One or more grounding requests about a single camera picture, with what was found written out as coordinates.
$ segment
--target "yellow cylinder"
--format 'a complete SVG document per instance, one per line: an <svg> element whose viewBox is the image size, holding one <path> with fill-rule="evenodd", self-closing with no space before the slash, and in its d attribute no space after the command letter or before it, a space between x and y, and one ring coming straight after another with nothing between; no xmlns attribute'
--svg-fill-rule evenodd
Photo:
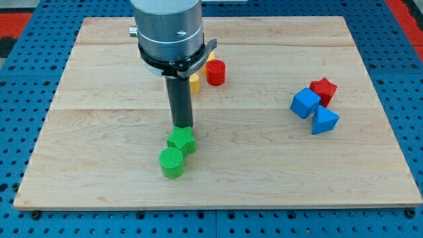
<svg viewBox="0 0 423 238"><path fill-rule="evenodd" d="M200 92L200 76L196 73L190 76L190 90L191 94Z"/></svg>
<svg viewBox="0 0 423 238"><path fill-rule="evenodd" d="M210 55L209 55L209 58L207 59L207 62L209 62L210 60L214 60L214 51L210 52ZM204 75L207 74L206 64L207 63L205 63L203 65L203 67L198 72L200 72Z"/></svg>

